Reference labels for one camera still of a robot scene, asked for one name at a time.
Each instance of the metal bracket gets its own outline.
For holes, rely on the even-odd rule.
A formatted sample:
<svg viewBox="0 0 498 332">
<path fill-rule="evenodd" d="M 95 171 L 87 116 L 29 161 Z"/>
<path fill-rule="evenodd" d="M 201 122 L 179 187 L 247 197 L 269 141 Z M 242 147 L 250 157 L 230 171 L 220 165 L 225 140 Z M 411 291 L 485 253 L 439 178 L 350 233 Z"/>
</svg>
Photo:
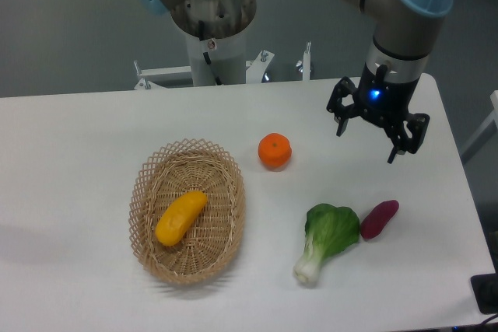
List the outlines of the metal bracket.
<svg viewBox="0 0 498 332">
<path fill-rule="evenodd" d="M 261 83 L 274 57 L 275 54 L 272 52 L 263 50 L 253 61 L 246 61 L 246 83 Z M 133 63 L 139 79 L 134 89 L 164 89 L 168 86 L 174 86 L 175 82 L 192 78 L 190 66 L 142 70 L 137 61 Z M 164 86 L 157 85 L 152 81 L 162 82 Z"/>
<path fill-rule="evenodd" d="M 460 149 L 461 163 L 466 164 L 498 130 L 498 91 L 491 95 L 494 111 L 479 125 Z"/>
<path fill-rule="evenodd" d="M 311 74 L 311 42 L 306 43 L 306 50 L 303 54 L 303 80 L 309 81 Z"/>
</svg>

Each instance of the vegetable stem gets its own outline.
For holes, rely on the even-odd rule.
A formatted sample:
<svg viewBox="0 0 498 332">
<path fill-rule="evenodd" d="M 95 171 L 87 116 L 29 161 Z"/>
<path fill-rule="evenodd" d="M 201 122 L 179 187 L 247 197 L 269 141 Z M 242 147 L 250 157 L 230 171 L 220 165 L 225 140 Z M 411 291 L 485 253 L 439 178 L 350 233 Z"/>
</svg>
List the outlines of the vegetable stem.
<svg viewBox="0 0 498 332">
<path fill-rule="evenodd" d="M 313 284 L 318 280 L 321 269 L 322 255 L 313 247 L 313 240 L 306 242 L 304 253 L 294 265 L 294 275 L 303 284 Z"/>
</svg>

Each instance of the black object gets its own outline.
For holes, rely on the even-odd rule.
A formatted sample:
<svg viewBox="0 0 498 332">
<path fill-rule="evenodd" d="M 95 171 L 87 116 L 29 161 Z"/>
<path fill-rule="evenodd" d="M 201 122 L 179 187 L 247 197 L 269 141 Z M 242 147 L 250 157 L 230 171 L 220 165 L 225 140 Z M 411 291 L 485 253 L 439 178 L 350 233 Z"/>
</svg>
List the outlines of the black object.
<svg viewBox="0 0 498 332">
<path fill-rule="evenodd" d="M 479 311 L 483 314 L 498 313 L 498 274 L 472 276 L 470 282 Z"/>
<path fill-rule="evenodd" d="M 205 38 L 205 24 L 204 21 L 199 21 L 199 40 L 202 42 L 203 40 L 206 40 Z M 221 82 L 221 79 L 219 78 L 218 73 L 216 72 L 216 69 L 214 66 L 212 66 L 212 61 L 211 58 L 209 57 L 209 53 L 206 51 L 202 54 L 204 57 L 205 63 L 209 66 L 209 70 L 211 70 L 212 77 L 215 79 L 215 83 L 217 86 L 223 86 L 223 83 Z"/>
<path fill-rule="evenodd" d="M 337 136 L 344 133 L 348 119 L 354 117 L 362 117 L 383 128 L 393 144 L 388 158 L 388 163 L 392 163 L 396 155 L 407 151 L 414 154 L 419 150 L 430 117 L 408 111 L 408 104 L 419 80 L 389 83 L 384 81 L 387 73 L 387 65 L 380 65 L 375 75 L 365 65 L 358 88 L 351 79 L 344 77 L 332 91 L 327 110 L 335 115 L 338 122 Z M 345 107 L 342 99 L 349 95 L 352 95 L 353 104 Z"/>
</svg>

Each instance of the yellow toy fruit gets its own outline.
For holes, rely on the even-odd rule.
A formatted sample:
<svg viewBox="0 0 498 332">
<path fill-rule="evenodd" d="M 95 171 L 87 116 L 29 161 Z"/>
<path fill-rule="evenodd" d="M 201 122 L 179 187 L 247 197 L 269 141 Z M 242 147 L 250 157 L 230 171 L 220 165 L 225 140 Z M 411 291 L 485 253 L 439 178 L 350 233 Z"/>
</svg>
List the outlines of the yellow toy fruit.
<svg viewBox="0 0 498 332">
<path fill-rule="evenodd" d="M 165 246 L 178 244 L 207 202 L 208 197 L 200 190 L 191 190 L 173 201 L 157 222 L 159 242 Z"/>
</svg>

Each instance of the purple sweet potato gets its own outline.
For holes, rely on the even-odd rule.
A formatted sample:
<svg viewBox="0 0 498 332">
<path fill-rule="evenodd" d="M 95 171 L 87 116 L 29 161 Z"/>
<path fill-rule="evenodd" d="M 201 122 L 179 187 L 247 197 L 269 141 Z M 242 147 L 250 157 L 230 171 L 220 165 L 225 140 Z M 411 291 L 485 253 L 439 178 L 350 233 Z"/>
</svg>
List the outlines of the purple sweet potato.
<svg viewBox="0 0 498 332">
<path fill-rule="evenodd" d="M 359 232 L 365 240 L 378 236 L 387 223 L 398 211 L 399 203 L 396 200 L 384 201 L 377 205 L 361 222 Z"/>
</svg>

